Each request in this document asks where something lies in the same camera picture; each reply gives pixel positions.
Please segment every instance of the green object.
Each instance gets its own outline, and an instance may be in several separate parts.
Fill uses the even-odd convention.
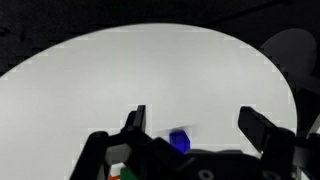
[[[135,175],[127,168],[121,168],[120,170],[120,180],[138,180]]]

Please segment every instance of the white surface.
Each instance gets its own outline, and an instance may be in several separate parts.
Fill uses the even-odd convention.
[[[112,28],[56,45],[0,79],[0,179],[68,179],[88,135],[118,133],[147,105],[147,133],[192,126],[192,148],[255,154],[237,127],[251,105],[296,129],[289,87],[260,52],[177,24]]]

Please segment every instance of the blue object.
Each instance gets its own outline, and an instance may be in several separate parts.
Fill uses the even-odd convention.
[[[170,144],[180,152],[185,153],[190,149],[190,140],[183,130],[171,132],[169,136]]]

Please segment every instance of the blue cube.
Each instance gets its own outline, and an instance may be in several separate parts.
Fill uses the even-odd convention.
[[[190,149],[190,140],[183,130],[171,132],[169,136],[170,144],[180,152],[185,153]]]

